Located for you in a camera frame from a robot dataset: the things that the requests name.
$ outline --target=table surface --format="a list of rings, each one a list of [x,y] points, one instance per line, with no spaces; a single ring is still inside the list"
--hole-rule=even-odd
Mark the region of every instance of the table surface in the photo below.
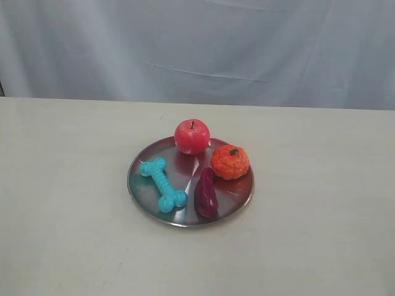
[[[131,201],[148,144],[200,118],[252,202],[203,229]],[[0,98],[0,295],[395,295],[395,112]]]

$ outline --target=orange pumpkin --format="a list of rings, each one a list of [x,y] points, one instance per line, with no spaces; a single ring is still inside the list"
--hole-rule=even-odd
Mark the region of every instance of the orange pumpkin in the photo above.
[[[248,172],[248,155],[241,147],[223,145],[214,151],[211,157],[211,167],[218,177],[225,180],[238,179]]]

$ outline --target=white backdrop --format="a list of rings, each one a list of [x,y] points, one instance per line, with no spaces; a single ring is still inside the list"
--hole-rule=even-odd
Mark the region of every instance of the white backdrop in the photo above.
[[[2,0],[7,96],[395,109],[395,0]]]

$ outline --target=apple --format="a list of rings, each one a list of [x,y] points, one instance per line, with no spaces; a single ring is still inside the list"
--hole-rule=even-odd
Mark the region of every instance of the apple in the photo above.
[[[210,130],[201,120],[185,120],[177,126],[174,141],[182,153],[197,155],[204,152],[209,145]]]

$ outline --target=blue dog bone toy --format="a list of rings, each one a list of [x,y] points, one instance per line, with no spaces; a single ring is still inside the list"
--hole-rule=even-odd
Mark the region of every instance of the blue dog bone toy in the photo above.
[[[140,175],[152,177],[158,187],[162,197],[158,201],[159,210],[163,213],[170,213],[174,206],[181,208],[186,205],[188,196],[182,190],[175,190],[167,177],[164,170],[167,168],[167,161],[164,158],[157,158],[153,162],[143,162],[140,165]]]

